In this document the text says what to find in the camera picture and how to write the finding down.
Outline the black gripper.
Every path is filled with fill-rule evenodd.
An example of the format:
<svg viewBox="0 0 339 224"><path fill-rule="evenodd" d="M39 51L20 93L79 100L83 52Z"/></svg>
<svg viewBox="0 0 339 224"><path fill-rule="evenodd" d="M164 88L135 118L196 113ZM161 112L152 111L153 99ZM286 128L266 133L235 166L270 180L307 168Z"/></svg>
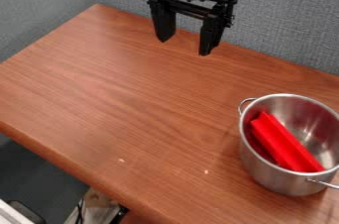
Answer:
<svg viewBox="0 0 339 224"><path fill-rule="evenodd" d="M238 0L148 0L155 34L167 42L176 33L176 15L203 21L199 54L207 56L219 45L224 28L232 25Z"/></svg>

